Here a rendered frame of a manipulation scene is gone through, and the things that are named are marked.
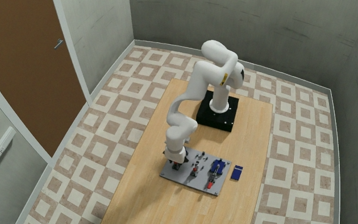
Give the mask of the blue part with slot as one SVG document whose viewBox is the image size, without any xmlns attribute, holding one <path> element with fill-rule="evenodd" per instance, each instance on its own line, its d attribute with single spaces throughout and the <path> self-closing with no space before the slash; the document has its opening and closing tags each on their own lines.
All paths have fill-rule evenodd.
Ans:
<svg viewBox="0 0 358 224">
<path fill-rule="evenodd" d="M 232 173 L 231 179 L 239 180 L 243 167 L 236 165 Z"/>
</svg>

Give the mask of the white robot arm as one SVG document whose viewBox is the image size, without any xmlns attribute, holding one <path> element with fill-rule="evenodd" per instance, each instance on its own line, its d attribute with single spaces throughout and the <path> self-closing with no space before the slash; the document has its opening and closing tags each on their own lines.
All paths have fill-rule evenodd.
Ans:
<svg viewBox="0 0 358 224">
<path fill-rule="evenodd" d="M 240 89 L 244 82 L 244 67 L 238 62 L 238 56 L 228 50 L 223 44 L 215 40 L 203 43 L 201 48 L 205 58 L 215 65 L 198 61 L 192 71 L 186 91 L 171 103 L 166 122 L 167 149 L 170 153 L 178 154 L 182 151 L 184 143 L 189 144 L 190 134 L 197 129 L 197 122 L 180 113 L 178 107 L 182 101 L 201 101 L 204 99 L 207 88 L 214 86 L 210 109 L 216 113 L 225 113 L 228 110 L 228 95 L 230 87 Z"/>
</svg>

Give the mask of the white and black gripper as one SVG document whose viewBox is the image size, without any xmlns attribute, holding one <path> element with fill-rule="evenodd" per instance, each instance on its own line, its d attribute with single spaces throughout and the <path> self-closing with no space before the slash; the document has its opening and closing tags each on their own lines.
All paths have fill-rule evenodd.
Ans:
<svg viewBox="0 0 358 224">
<path fill-rule="evenodd" d="M 182 165 L 182 163 L 184 163 L 184 162 L 188 163 L 188 161 L 189 161 L 186 158 L 186 151 L 185 151 L 184 147 L 180 153 L 172 154 L 167 150 L 167 146 L 165 146 L 165 151 L 163 151 L 163 154 L 165 155 L 165 157 L 167 159 L 169 159 L 170 163 L 172 163 L 172 161 L 177 162 L 179 167 Z"/>
</svg>

